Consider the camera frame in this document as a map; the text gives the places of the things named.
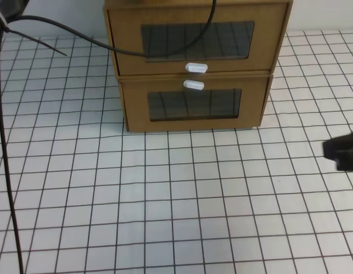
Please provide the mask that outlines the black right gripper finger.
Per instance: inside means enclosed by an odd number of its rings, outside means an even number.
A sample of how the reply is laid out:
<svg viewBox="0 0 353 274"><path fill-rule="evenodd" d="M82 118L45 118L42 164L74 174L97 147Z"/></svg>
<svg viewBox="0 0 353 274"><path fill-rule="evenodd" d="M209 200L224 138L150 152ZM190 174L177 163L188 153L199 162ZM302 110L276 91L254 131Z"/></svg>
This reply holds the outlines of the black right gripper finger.
<svg viewBox="0 0 353 274"><path fill-rule="evenodd" d="M353 159L353 132L323 142L323 155L327 159Z"/></svg>
<svg viewBox="0 0 353 274"><path fill-rule="evenodd" d="M336 167L338 171L353 171L353 148L350 150L341 150L338 152Z"/></svg>

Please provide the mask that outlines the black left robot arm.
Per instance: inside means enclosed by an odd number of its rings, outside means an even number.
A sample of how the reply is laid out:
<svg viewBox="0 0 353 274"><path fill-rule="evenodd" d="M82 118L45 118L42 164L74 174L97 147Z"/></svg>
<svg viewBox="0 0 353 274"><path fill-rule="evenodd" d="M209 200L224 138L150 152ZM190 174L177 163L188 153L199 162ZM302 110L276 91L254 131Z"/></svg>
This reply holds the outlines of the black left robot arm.
<svg viewBox="0 0 353 274"><path fill-rule="evenodd" d="M0 0L0 15L8 21L22 15L29 0Z"/></svg>

